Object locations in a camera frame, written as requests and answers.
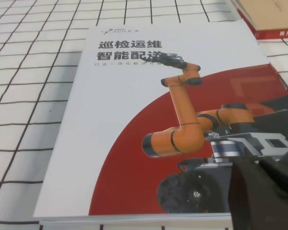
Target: white tablecloth with black grid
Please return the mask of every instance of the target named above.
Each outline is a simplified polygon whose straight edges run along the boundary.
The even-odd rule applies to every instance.
[[[89,27],[222,21],[223,0],[0,0],[0,230],[43,228],[32,214]],[[259,44],[288,85],[288,39]]]

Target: company logo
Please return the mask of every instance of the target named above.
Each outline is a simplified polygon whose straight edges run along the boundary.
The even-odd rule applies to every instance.
[[[110,33],[138,33],[139,30],[126,30],[126,29],[109,29],[108,31],[101,31],[102,33],[105,34],[110,34]]]

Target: book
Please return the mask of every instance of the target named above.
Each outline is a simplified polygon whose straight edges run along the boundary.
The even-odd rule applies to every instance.
[[[94,27],[34,217],[229,228],[230,159],[287,152],[288,90],[243,20]]]
[[[232,2],[256,39],[288,38],[288,0]]]

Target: white background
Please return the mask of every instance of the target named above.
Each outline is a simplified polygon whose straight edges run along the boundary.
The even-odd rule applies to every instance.
[[[152,0],[152,15],[149,0],[101,4],[0,0],[0,230],[40,229],[32,215],[89,27],[233,20],[222,0]],[[288,39],[259,44],[288,84]]]

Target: orange robotic arm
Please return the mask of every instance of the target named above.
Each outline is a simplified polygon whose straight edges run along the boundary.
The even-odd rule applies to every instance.
[[[148,156],[163,157],[194,152],[202,147],[205,131],[212,130],[220,124],[254,122],[250,112],[243,107],[243,104],[224,105],[220,110],[201,112],[197,115],[185,84],[202,84],[198,73],[200,67],[164,55],[157,61],[182,69],[182,75],[161,80],[161,84],[169,88],[180,126],[147,134],[142,141],[142,148]]]

